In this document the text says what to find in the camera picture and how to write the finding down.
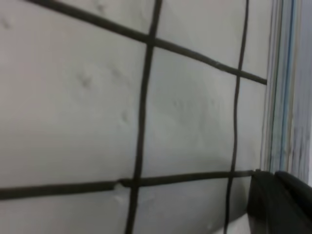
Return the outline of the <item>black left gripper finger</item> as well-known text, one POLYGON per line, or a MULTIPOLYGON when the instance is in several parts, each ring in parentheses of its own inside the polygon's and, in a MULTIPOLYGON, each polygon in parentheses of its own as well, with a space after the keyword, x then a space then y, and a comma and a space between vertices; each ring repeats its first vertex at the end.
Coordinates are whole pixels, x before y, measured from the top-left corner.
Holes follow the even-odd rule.
POLYGON ((252 234, 310 234, 312 188, 287 172, 257 171, 247 214, 252 234))

